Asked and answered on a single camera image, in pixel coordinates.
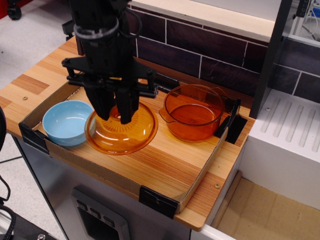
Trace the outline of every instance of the white floor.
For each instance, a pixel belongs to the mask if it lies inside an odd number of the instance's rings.
[[[0,19],[0,89],[66,41],[62,24],[71,20],[67,0],[33,0],[21,8],[20,20]],[[33,179],[13,138],[7,134],[0,152],[0,175],[11,188],[5,206],[59,240],[65,237]],[[0,183],[0,196],[7,189]]]

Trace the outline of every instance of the pot handle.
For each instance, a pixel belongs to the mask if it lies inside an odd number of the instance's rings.
[[[167,112],[166,108],[163,107],[159,110],[159,114],[160,116],[163,118],[163,120],[165,120],[168,124],[169,123],[173,123],[176,122],[176,120],[174,120],[169,113]]]

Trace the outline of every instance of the dark brick tile wall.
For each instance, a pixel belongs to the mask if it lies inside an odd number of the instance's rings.
[[[300,72],[284,66],[279,66],[275,74],[272,88],[287,94],[294,93]]]
[[[320,77],[302,73],[294,95],[320,103]]]
[[[267,49],[268,48],[265,46],[248,42],[243,61],[243,67],[253,72],[260,73],[264,64]]]
[[[286,38],[273,89],[320,103],[320,48]]]
[[[320,48],[287,39],[280,64],[320,76]]]
[[[199,55],[142,37],[137,44],[139,58],[194,77],[199,76]]]
[[[242,67],[245,41],[170,20],[166,26],[168,45]]]
[[[134,54],[150,62],[254,96],[267,43],[132,7],[143,24]],[[127,13],[130,31],[138,22]]]
[[[200,78],[254,96],[259,80],[259,74],[203,57]]]

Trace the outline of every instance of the orange glass lid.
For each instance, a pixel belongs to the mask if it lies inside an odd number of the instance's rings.
[[[129,154],[142,149],[155,137],[157,130],[157,116],[141,102],[132,121],[127,124],[121,124],[118,108],[114,106],[108,120],[100,118],[94,111],[84,128],[86,140],[93,148],[112,155]]]

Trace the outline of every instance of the cardboard tray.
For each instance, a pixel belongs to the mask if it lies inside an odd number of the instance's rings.
[[[82,87],[64,84],[32,111],[19,128],[26,144],[59,159],[141,203],[173,219],[181,213],[197,189],[228,136],[233,114],[225,112],[220,137],[201,142],[185,142],[174,137],[160,117],[166,94],[156,99],[140,98],[158,118],[154,139],[143,149],[125,155],[109,155],[92,148],[87,142],[61,147],[49,140],[42,127],[46,111],[65,100],[81,100],[90,104]]]

